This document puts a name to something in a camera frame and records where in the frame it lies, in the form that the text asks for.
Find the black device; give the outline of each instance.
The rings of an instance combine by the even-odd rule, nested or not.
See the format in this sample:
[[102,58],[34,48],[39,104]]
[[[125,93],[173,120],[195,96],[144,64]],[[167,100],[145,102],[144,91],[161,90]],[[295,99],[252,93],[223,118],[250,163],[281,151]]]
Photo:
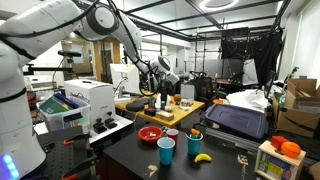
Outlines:
[[144,114],[149,115],[149,116],[155,116],[156,109],[155,108],[147,108],[144,110]]
[[102,132],[107,130],[107,128],[103,126],[103,123],[101,122],[102,121],[101,118],[97,119],[96,121],[97,122],[95,124],[93,124],[94,132],[100,134],[100,133],[102,133]]
[[117,124],[113,122],[114,119],[111,117],[112,112],[109,111],[107,114],[110,116],[110,118],[108,118],[108,119],[106,119],[106,120],[104,121],[104,125],[105,125],[107,128],[109,128],[109,129],[112,129],[112,128],[117,127]]
[[107,126],[107,128],[112,129],[117,127],[118,124],[111,122],[111,123],[105,123],[105,125]]

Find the ceiling light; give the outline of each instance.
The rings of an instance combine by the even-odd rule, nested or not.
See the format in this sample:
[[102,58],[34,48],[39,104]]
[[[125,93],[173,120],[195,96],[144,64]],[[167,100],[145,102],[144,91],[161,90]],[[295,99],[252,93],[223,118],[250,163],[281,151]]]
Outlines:
[[202,10],[206,10],[206,11],[219,11],[219,10],[223,10],[223,9],[227,9],[229,7],[232,7],[234,6],[235,4],[237,4],[239,2],[239,0],[233,0],[231,3],[228,3],[228,4],[225,4],[223,6],[218,6],[218,7],[213,7],[213,8],[210,8],[210,7],[207,7],[207,3],[210,2],[210,1],[214,1],[214,0],[203,0],[200,4],[199,4],[199,7],[202,9]]

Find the pink object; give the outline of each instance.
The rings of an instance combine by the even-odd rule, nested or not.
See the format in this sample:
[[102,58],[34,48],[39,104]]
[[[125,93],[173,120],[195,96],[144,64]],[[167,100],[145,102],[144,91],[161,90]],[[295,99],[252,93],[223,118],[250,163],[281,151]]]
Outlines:
[[176,147],[177,143],[178,143],[178,134],[179,134],[179,131],[177,129],[168,129],[167,130],[167,136],[169,138],[173,139],[175,142],[174,147]]

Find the blue tray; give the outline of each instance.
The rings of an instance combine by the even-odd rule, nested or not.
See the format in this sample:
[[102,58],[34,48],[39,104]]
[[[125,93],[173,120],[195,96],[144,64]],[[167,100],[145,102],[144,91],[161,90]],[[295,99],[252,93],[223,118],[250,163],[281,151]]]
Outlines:
[[261,139],[266,128],[266,116],[263,113],[228,104],[210,106],[205,116],[220,126],[255,139]]

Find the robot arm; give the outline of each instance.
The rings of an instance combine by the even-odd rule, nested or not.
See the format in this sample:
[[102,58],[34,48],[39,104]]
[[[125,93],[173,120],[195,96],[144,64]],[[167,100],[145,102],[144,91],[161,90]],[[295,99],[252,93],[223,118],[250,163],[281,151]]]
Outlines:
[[172,84],[178,81],[163,58],[152,63],[140,60],[140,31],[108,1],[112,9],[96,0],[84,12],[71,0],[45,1],[0,26],[0,166],[6,167],[1,164],[5,162],[11,167],[0,169],[1,177],[2,170],[7,171],[8,178],[4,179],[20,179],[45,159],[32,132],[22,67],[71,32],[90,41],[113,35],[124,44],[131,61],[143,74],[165,75],[164,80]]
[[137,47],[142,41],[139,29],[112,1],[109,3],[110,6],[106,6],[98,4],[97,0],[82,13],[69,0],[46,2],[4,23],[0,27],[0,40],[11,44],[10,47],[20,54],[22,67],[73,31],[89,41],[111,35],[124,44],[129,58],[144,75],[166,74],[175,84],[179,79],[171,72],[168,61],[159,57],[149,64],[139,58]]

